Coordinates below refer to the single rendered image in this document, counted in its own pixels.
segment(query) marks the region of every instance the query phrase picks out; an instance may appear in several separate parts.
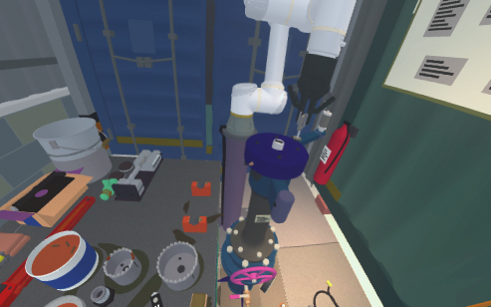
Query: dark blue round lid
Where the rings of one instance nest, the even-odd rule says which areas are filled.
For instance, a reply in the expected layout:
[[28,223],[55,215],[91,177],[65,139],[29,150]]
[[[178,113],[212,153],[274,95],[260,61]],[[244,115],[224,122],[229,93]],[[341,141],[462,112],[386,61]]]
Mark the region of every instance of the dark blue round lid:
[[[283,141],[281,151],[272,148],[275,139]],[[254,163],[256,172],[274,179],[288,180],[301,175],[308,162],[308,151],[300,143],[277,134],[251,136],[245,145],[245,162]]]

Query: tiled floor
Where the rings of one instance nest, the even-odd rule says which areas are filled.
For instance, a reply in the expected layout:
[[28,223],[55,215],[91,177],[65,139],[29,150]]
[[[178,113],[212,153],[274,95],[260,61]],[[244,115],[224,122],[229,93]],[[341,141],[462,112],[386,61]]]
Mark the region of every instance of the tiled floor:
[[[340,307],[382,306],[334,218],[319,212],[315,187],[312,189],[300,176],[291,181],[290,190],[296,200],[287,221],[273,224],[281,243],[275,267],[278,275],[267,293],[258,286],[253,288],[250,306],[313,306],[315,294],[327,290],[327,280],[332,283],[331,293]],[[246,184],[243,216],[250,193]],[[224,237],[225,232],[220,229],[220,240]],[[226,276],[220,261],[219,274],[219,278]],[[225,283],[219,285],[220,307],[241,306],[240,300],[228,299],[233,293]],[[319,295],[316,303],[317,307],[334,306],[327,295]]]

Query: gray bucket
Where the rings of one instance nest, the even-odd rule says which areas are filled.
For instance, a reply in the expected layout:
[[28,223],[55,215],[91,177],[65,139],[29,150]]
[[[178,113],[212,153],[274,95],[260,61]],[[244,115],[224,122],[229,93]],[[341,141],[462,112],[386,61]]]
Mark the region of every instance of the gray bucket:
[[82,168],[80,174],[92,177],[90,183],[106,176],[113,164],[102,148],[96,120],[73,118],[53,122],[36,129],[33,138],[61,171]]

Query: beige floor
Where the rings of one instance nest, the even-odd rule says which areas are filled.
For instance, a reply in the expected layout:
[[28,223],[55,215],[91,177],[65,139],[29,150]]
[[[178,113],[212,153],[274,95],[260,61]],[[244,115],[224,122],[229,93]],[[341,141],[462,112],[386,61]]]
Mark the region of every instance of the beige floor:
[[[333,285],[331,293],[340,307],[371,306],[306,181],[301,176],[293,179],[289,189],[296,197],[295,204],[285,223],[273,224],[281,245],[275,266],[278,275],[267,293],[258,286],[253,288],[250,307],[279,307],[281,303],[287,307],[313,306],[317,291],[327,290],[327,280]],[[243,216],[247,214],[250,193],[247,183]],[[219,278],[226,276],[220,264],[219,274]],[[220,307],[241,306],[240,300],[229,300],[233,293],[226,283],[219,285]],[[319,295],[317,307],[334,307],[334,303],[328,296]]]

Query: purple cylinder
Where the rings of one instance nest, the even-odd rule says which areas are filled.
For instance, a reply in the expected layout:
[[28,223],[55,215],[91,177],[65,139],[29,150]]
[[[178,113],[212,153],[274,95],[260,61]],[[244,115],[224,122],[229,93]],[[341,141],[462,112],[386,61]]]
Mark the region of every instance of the purple cylinder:
[[226,230],[241,216],[248,167],[245,164],[245,144],[248,137],[233,137],[225,130],[223,133],[226,137],[226,155],[222,226]]
[[283,189],[277,194],[275,205],[272,209],[272,220],[280,224],[287,220],[289,212],[293,207],[294,195],[287,189]]

